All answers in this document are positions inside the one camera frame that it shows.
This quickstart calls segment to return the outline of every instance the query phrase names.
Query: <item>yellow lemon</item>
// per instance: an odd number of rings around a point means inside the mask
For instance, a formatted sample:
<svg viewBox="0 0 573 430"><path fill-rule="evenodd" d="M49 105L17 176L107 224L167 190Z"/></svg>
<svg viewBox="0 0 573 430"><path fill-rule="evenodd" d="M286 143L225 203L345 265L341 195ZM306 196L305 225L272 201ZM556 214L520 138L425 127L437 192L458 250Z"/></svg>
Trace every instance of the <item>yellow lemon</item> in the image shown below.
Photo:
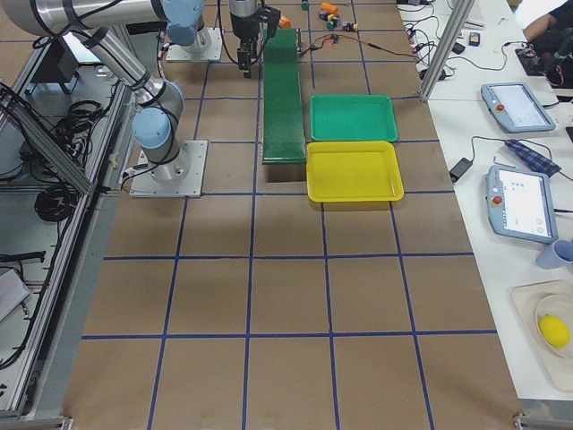
<svg viewBox="0 0 573 430"><path fill-rule="evenodd" d="M555 348L563 348L571 335L567 325L555 315L545 315L539 320L539 330L547 343Z"/></svg>

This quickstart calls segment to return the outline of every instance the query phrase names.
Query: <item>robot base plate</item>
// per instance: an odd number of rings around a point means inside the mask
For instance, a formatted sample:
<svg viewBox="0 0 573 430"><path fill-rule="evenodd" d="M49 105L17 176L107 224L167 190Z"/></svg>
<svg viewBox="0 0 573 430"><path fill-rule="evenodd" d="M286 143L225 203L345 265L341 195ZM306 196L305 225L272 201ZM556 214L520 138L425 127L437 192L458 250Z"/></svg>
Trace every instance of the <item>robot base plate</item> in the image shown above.
<svg viewBox="0 0 573 430"><path fill-rule="evenodd" d="M207 159L207 141L181 142L181 151L186 151L191 159L189 173L181 180L159 182L151 173L136 176L133 179L131 197L201 197L205 160ZM139 164L147 163L147 157L140 153Z"/></svg>
<svg viewBox="0 0 573 430"><path fill-rule="evenodd" d="M219 29L205 29L211 38L211 45L201 52L187 52L179 45L172 45L167 51L168 63L200 63L205 61L220 61L223 39Z"/></svg>

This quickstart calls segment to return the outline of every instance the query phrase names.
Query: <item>black mount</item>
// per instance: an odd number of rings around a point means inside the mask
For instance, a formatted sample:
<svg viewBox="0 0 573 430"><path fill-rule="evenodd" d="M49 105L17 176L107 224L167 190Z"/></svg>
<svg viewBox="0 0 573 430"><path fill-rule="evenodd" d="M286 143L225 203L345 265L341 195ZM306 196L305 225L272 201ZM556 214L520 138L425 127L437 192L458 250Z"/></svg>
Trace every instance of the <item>black mount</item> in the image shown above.
<svg viewBox="0 0 573 430"><path fill-rule="evenodd" d="M241 40L237 48L237 63L239 70L243 71L243 77L251 78L251 67L258 58L257 38L259 37L260 24L267 24L267 38L274 38L277 34L280 10L269 6L257 9L253 15L240 18L231 14L231 23L234 34Z"/></svg>

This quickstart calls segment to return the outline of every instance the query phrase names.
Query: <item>orange block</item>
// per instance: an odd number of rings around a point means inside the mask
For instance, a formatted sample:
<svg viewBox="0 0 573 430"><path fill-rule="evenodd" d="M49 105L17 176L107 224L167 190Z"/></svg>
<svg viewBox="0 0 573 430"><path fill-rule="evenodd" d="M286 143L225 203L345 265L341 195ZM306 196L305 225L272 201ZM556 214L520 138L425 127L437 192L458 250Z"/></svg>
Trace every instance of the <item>orange block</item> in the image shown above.
<svg viewBox="0 0 573 430"><path fill-rule="evenodd" d="M293 23L285 15L281 15L280 20L278 21L278 26L281 29L291 29L293 27Z"/></svg>
<svg viewBox="0 0 573 430"><path fill-rule="evenodd" d="M333 15L338 15L338 6L335 6L333 4L323 3L323 4L321 4L321 9L324 9L325 11L328 11L329 13L332 13Z"/></svg>

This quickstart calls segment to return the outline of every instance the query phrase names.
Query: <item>green conveyor belt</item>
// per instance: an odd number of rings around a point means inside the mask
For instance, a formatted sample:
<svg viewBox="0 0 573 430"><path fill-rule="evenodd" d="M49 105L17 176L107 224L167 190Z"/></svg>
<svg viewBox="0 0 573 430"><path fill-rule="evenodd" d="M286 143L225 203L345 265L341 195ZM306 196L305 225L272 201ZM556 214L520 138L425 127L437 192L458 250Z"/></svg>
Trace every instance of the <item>green conveyor belt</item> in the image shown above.
<svg viewBox="0 0 573 430"><path fill-rule="evenodd" d="M303 107L294 29L278 29L263 57L263 164L306 162Z"/></svg>

